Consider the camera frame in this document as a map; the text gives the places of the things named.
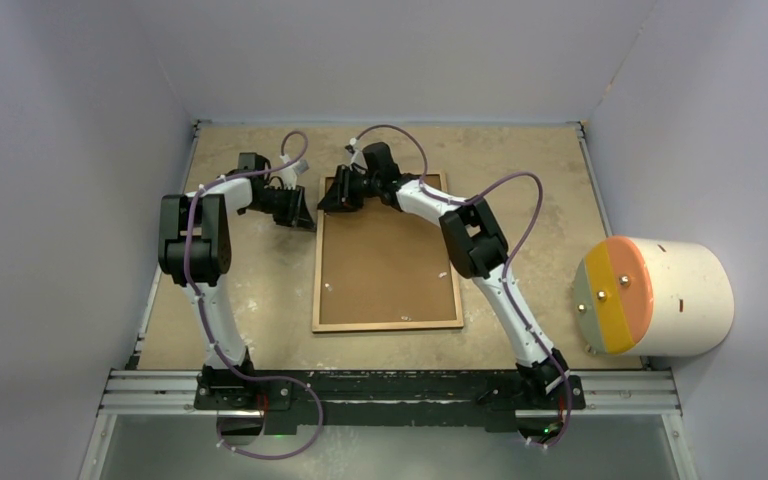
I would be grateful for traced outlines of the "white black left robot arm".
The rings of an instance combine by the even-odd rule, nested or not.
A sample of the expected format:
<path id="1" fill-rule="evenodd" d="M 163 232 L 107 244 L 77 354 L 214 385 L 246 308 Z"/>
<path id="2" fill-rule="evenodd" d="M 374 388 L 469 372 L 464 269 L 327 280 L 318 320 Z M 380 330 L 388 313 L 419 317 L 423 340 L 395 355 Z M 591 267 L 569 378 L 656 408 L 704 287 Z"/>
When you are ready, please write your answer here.
<path id="1" fill-rule="evenodd" d="M 250 351 L 239 332 L 226 276 L 232 264 L 230 216 L 249 210 L 279 225 L 313 231 L 315 222 L 297 183 L 301 157 L 282 155 L 273 165 L 266 157 L 244 152 L 236 169 L 196 190 L 161 200 L 158 263 L 185 292 L 203 339 L 205 361 L 197 401 L 223 401 L 244 409 L 264 395 Z"/>

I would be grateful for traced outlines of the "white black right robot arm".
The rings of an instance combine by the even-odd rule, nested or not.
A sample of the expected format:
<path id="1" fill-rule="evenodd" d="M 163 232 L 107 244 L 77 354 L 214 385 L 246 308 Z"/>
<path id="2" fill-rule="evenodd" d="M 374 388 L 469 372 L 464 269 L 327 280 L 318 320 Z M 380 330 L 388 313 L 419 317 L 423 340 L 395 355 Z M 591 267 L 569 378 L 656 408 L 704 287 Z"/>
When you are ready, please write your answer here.
<path id="1" fill-rule="evenodd" d="M 437 225 L 450 264 L 478 287 L 501 324 L 522 378 L 524 399 L 544 407 L 560 392 L 571 397 L 574 388 L 567 363 L 516 284 L 511 264 L 518 250 L 509 246 L 484 194 L 453 196 L 429 186 L 424 175 L 402 172 L 384 142 L 369 144 L 360 153 L 363 165 L 351 162 L 337 167 L 318 209 L 355 212 L 366 200 L 377 198 Z"/>

